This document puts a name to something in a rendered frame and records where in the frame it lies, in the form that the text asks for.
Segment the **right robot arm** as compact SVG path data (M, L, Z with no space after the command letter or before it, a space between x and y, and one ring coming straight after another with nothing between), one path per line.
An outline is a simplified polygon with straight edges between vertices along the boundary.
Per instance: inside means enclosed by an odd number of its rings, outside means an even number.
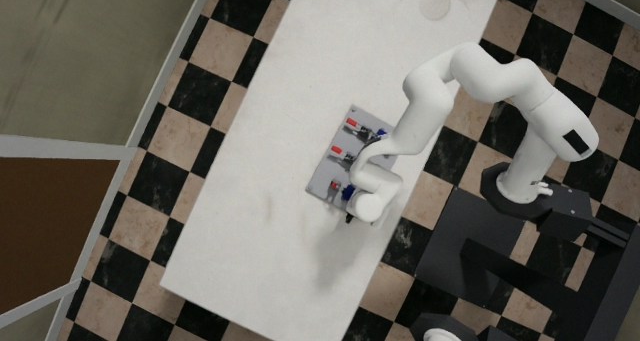
M382 154L420 154L453 108L445 84L455 79L479 102L509 98L528 122L508 170L496 180L499 192L511 201L529 203L540 193L552 195L548 184L540 181L556 156L580 161L598 146L598 134L585 114L531 60L501 65L478 44L464 42L408 73L402 89L409 105L394 130L366 143L353 162L349 180L365 191L356 192L350 205L361 221L373 222L380 229L393 205L391 200L403 185L401 176L368 159Z

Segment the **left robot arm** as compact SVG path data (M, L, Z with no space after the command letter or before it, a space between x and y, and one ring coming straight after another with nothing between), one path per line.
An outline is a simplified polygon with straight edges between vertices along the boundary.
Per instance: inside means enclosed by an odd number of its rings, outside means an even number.
M429 329L424 334L424 341L460 341L452 333L441 329Z

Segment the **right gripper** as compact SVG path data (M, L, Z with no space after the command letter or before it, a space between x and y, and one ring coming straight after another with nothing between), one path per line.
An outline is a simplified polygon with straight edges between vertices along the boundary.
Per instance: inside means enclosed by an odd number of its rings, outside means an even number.
M364 190L364 189L362 189L362 188L360 188L360 187L358 187L358 186L357 186L357 187L356 187L356 189L354 190L354 192L353 192L352 196L353 196L356 192L358 192L358 191L362 191L362 190ZM365 191L365 190L364 190L364 191ZM352 198L352 196L351 196L351 198ZM353 212L352 208L351 208L351 205L350 205L351 198L349 199L349 201L348 201L348 203L347 203L347 205L346 205L346 211L347 211L346 213L348 213L348 212L349 212L349 213L347 214L347 216L346 216L346 218L347 218L347 219L346 219L346 223L347 223L347 224L349 224L349 223L351 222L351 220L353 219L353 217L354 217L354 216L356 216L356 215L355 215L355 213ZM356 217L357 217L357 216L356 216Z

